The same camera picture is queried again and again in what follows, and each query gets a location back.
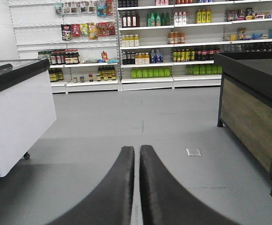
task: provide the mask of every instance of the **caster wheel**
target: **caster wheel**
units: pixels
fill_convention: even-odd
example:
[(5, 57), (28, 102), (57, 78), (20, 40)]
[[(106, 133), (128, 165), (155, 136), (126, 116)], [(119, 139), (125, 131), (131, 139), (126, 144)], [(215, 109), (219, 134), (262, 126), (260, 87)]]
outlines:
[(25, 159), (29, 159), (30, 154), (29, 154), (29, 153), (25, 153), (25, 154), (23, 155), (23, 157), (24, 157)]

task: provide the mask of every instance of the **wood panel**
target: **wood panel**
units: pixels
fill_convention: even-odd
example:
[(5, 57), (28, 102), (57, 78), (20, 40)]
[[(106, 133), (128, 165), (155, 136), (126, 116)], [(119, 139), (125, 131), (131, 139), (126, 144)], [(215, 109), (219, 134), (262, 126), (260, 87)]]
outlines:
[(221, 118), (269, 172), (272, 160), (272, 108), (225, 79)]

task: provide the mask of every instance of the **wooden display counter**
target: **wooden display counter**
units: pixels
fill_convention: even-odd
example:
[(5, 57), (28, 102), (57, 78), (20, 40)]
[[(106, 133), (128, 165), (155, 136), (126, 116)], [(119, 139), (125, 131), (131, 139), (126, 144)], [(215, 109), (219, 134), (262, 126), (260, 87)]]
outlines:
[(214, 60), (222, 66), (217, 126), (225, 124), (272, 180), (272, 52), (219, 53)]

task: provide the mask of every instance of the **concrete floor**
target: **concrete floor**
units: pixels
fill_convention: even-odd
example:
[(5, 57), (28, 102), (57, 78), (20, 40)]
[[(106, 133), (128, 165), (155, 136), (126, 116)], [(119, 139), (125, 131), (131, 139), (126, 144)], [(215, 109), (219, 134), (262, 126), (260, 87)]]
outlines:
[[(55, 94), (57, 121), (0, 180), (0, 225), (44, 225), (108, 172), (122, 146), (153, 145), (198, 199), (243, 225), (272, 225), (270, 184), (241, 143), (218, 128), (220, 88)], [(189, 157), (186, 148), (199, 148)], [(132, 225), (142, 225), (138, 182)]]

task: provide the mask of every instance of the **freezer lid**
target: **freezer lid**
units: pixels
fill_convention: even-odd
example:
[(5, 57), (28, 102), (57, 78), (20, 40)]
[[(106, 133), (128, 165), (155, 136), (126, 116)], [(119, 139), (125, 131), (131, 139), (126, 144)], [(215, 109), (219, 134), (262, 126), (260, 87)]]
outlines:
[(0, 91), (42, 73), (49, 67), (48, 59), (0, 61)]

